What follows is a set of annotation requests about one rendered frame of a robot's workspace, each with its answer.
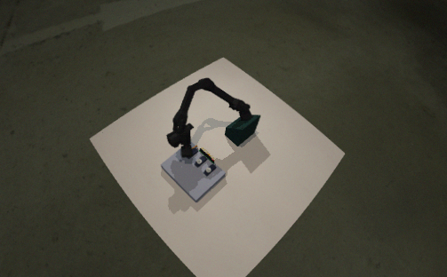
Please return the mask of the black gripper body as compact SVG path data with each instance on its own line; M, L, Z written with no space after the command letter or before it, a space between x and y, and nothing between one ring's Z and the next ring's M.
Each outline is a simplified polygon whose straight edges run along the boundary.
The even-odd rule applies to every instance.
M181 150L183 158L187 158L187 157L192 157L193 156L192 149L190 148L190 145L189 145L189 144L191 144L190 140L191 140L190 137L187 138L187 139L182 139L181 140L183 142L183 144L181 144L181 145L184 146L184 149Z

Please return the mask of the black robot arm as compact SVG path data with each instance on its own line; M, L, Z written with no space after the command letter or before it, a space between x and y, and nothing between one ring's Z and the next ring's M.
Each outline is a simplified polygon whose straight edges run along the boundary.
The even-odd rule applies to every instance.
M231 107L233 110L239 111L241 121L248 121L254 116L251 114L250 105L245 104L244 101L240 99L235 99L226 92L224 92L222 89L217 87L210 78L207 77L200 79L198 83L194 83L187 87L187 91L182 100L180 110L176 113L176 115L172 119L173 131L167 134L166 136L168 138L170 146L173 146L174 148L178 147L179 144L183 144L181 140L188 139L190 137L190 130L194 128L190 123L187 124L188 110L190 108L195 92L200 89L210 91L214 95L228 102L229 107Z

